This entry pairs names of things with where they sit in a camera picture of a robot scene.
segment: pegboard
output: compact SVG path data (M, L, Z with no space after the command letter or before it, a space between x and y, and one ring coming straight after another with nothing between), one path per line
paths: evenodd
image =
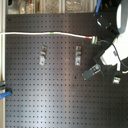
M115 25L115 13L103 13ZM8 15L6 31L63 31L110 36L93 14ZM45 66L39 65L47 46ZM75 66L76 46L82 47ZM91 40L62 35L6 36L6 128L126 128L128 80L112 84L113 72L84 81L100 46Z

